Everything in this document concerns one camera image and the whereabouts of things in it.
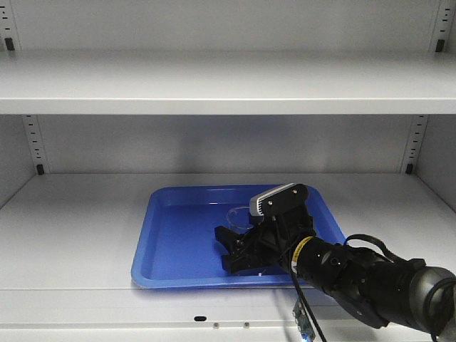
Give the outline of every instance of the blue plastic tray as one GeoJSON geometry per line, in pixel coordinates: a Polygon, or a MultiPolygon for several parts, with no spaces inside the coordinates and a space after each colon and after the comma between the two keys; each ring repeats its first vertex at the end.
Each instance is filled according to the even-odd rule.
{"type": "MultiPolygon", "coordinates": [[[[131,269],[133,281],[148,289],[225,288],[292,284],[288,274],[271,267],[242,275],[223,270],[224,247],[214,228],[229,226],[227,212],[249,205],[250,198],[276,185],[166,187],[149,201],[131,269]]],[[[312,187],[306,200],[317,235],[328,242],[345,237],[323,198],[312,187]]]]}

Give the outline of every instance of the yellow label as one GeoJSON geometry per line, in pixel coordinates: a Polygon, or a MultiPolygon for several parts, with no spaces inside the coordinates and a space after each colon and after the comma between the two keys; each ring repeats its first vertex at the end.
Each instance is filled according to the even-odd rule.
{"type": "Polygon", "coordinates": [[[298,262],[299,254],[301,253],[302,247],[309,242],[309,240],[313,237],[305,237],[304,239],[301,240],[301,242],[298,243],[298,246],[296,246],[294,253],[293,253],[293,258],[291,259],[293,262],[298,262]]]}

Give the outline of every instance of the shelf side panel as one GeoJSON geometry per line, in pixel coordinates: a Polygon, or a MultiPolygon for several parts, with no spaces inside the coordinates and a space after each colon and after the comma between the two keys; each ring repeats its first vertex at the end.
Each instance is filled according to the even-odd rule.
{"type": "Polygon", "coordinates": [[[431,115],[418,161],[418,176],[456,211],[456,115],[431,115]]]}
{"type": "Polygon", "coordinates": [[[454,22],[448,39],[447,51],[449,53],[456,53],[456,24],[454,22]]]}
{"type": "Polygon", "coordinates": [[[19,116],[0,115],[0,208],[35,175],[19,116]]]}

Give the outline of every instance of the white shelf surface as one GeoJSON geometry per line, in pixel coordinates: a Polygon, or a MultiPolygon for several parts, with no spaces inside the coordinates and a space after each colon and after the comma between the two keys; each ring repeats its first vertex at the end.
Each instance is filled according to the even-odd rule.
{"type": "Polygon", "coordinates": [[[0,53],[0,114],[454,114],[444,53],[0,53]]]}
{"type": "MultiPolygon", "coordinates": [[[[195,331],[188,328],[207,328],[201,330],[205,341],[230,341],[239,333],[244,334],[237,338],[240,341],[269,341],[265,331],[278,341],[295,341],[294,336],[287,338],[287,329],[294,325],[293,289],[152,291],[137,288],[130,278],[148,198],[155,190],[282,182],[316,187],[345,235],[373,234],[406,259],[423,257],[429,265],[456,271],[456,214],[414,176],[35,176],[0,210],[0,337],[34,341],[27,337],[33,335],[27,329],[40,328],[41,337],[57,341],[75,329],[72,336],[81,340],[92,331],[91,336],[104,341],[111,335],[99,329],[109,328],[120,329],[113,341],[121,341],[126,334],[142,338],[148,329],[160,327],[170,329],[151,333],[158,341],[174,338],[173,334],[191,336],[195,331]],[[199,315],[208,321],[194,322],[199,315]],[[242,333],[246,321],[252,331],[242,333]],[[212,329],[214,322],[221,328],[212,329]]],[[[333,336],[330,341],[354,341],[354,331],[364,341],[397,341],[391,338],[393,331],[402,341],[428,340],[425,334],[399,326],[380,331],[363,327],[316,290],[306,292],[333,336]]]]}

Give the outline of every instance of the wire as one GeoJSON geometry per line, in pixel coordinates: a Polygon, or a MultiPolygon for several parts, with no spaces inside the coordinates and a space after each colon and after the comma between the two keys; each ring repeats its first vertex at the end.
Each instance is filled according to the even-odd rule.
{"type": "Polygon", "coordinates": [[[373,244],[374,246],[377,246],[383,253],[385,257],[387,257],[389,260],[392,262],[404,262],[405,260],[402,259],[401,257],[397,256],[396,254],[392,253],[388,248],[386,248],[386,245],[383,241],[380,239],[377,239],[376,237],[373,237],[371,235],[367,234],[353,234],[350,235],[349,237],[346,238],[345,242],[343,245],[347,245],[347,242],[350,240],[361,240],[361,241],[366,241],[369,242],[370,244],[373,244]]]}
{"type": "Polygon", "coordinates": [[[280,252],[280,255],[277,258],[277,260],[281,261],[281,259],[287,253],[288,253],[289,260],[291,260],[291,248],[292,248],[292,246],[294,246],[300,240],[301,237],[297,236],[293,242],[289,242],[290,238],[291,238],[290,237],[290,231],[288,230],[288,227],[285,224],[283,215],[280,216],[280,219],[284,222],[284,226],[286,227],[286,238],[287,238],[288,246],[286,246],[285,250],[282,251],[282,248],[281,248],[280,243],[279,243],[279,236],[277,235],[277,232],[279,231],[279,224],[277,223],[277,220],[275,219],[274,220],[274,227],[276,228],[276,231],[274,233],[274,238],[276,240],[276,244],[277,244],[277,246],[279,248],[279,252],[280,252]]]}
{"type": "Polygon", "coordinates": [[[298,297],[301,300],[301,304],[303,305],[304,308],[306,308],[307,314],[311,317],[312,323],[315,326],[315,329],[318,331],[318,334],[319,334],[321,340],[323,342],[328,342],[328,340],[326,340],[326,337],[323,334],[323,331],[320,328],[320,325],[318,324],[318,322],[316,320],[316,317],[315,317],[308,301],[306,300],[306,297],[304,296],[304,293],[303,293],[301,287],[299,286],[299,282],[298,282],[298,279],[296,278],[295,273],[293,271],[291,271],[290,274],[291,274],[291,279],[293,279],[294,288],[298,292],[298,297]]]}
{"type": "Polygon", "coordinates": [[[437,291],[445,288],[446,286],[454,286],[456,285],[456,280],[453,278],[446,278],[442,279],[441,281],[437,282],[436,285],[427,293],[424,304],[423,304],[423,311],[425,315],[425,323],[429,326],[429,333],[432,339],[432,342],[437,342],[437,335],[435,334],[434,324],[430,319],[430,306],[432,303],[432,298],[437,293],[437,291]]]}
{"type": "MultiPolygon", "coordinates": [[[[282,221],[282,224],[285,227],[287,239],[289,241],[291,238],[290,230],[285,223],[283,215],[280,215],[280,219],[282,221]]],[[[288,247],[288,253],[289,253],[288,261],[291,262],[291,245],[288,247]]],[[[301,305],[303,306],[303,308],[305,308],[307,314],[310,316],[313,326],[315,326],[315,329],[317,330],[322,342],[328,342],[328,340],[326,340],[325,335],[323,334],[323,331],[320,328],[320,325],[318,324],[318,321],[316,320],[316,317],[314,315],[314,312],[311,309],[311,306],[309,305],[306,297],[304,296],[304,293],[303,293],[301,287],[299,286],[298,278],[296,277],[296,274],[294,273],[293,269],[291,269],[291,264],[289,266],[290,266],[291,280],[293,281],[294,288],[296,289],[296,292],[298,293],[298,297],[299,297],[299,300],[301,301],[301,305]]]]}

